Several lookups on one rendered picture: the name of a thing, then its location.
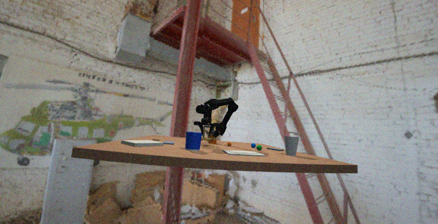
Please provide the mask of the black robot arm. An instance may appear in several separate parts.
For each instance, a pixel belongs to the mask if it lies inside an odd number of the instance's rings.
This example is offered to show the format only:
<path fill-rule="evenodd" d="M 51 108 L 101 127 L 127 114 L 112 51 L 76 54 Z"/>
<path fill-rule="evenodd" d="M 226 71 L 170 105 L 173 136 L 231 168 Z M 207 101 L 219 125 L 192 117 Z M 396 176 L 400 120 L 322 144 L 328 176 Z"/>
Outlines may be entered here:
<path fill-rule="evenodd" d="M 229 121 L 231 115 L 233 112 L 235 112 L 238 109 L 238 105 L 234 102 L 232 98 L 227 99 L 210 99 L 209 101 L 205 102 L 204 105 L 198 105 L 196 107 L 196 112 L 200 114 L 212 114 L 212 110 L 217 109 L 219 106 L 228 105 L 228 111 L 223 119 L 223 121 L 220 124 L 220 127 L 216 127 L 216 130 L 214 131 L 214 137 L 218 137 L 219 135 L 223 135 L 227 128 L 227 122 Z M 209 107 L 210 106 L 210 107 Z M 201 120 L 202 124 L 208 124 L 211 123 L 212 119 L 211 117 L 204 117 Z"/>

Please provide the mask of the blue cup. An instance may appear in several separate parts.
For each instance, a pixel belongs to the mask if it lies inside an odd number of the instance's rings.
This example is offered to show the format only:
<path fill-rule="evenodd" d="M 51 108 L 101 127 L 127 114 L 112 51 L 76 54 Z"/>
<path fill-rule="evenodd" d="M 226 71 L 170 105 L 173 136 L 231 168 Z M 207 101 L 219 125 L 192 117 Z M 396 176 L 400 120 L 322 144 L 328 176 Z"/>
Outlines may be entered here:
<path fill-rule="evenodd" d="M 199 151 L 201 138 L 202 138 L 202 133 L 186 132 L 185 149 L 190 151 Z"/>

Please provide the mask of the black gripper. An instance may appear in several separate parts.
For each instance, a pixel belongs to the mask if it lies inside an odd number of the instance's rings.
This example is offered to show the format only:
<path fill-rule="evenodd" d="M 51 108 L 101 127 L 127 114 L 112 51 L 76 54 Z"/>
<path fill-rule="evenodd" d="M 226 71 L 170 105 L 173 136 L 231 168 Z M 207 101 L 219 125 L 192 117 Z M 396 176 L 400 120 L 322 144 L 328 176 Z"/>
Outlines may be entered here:
<path fill-rule="evenodd" d="M 204 116 L 203 116 L 203 118 L 204 117 L 211 117 L 211 115 L 208 115 L 208 114 L 204 114 Z M 203 136 L 203 125 L 206 125 L 206 124 L 202 124 L 201 122 L 194 122 L 194 125 L 198 125 L 199 127 L 200 127 L 200 130 L 201 130 L 201 133 L 202 133 L 202 136 Z M 211 132 L 212 132 L 212 130 L 213 130 L 213 128 L 215 128 L 215 127 L 220 127 L 220 124 L 219 123 L 210 123 L 210 124 L 207 124 L 208 126 L 211 126 L 210 127 L 210 130 L 209 130 L 209 136 L 210 136 L 210 134 L 211 134 Z"/>

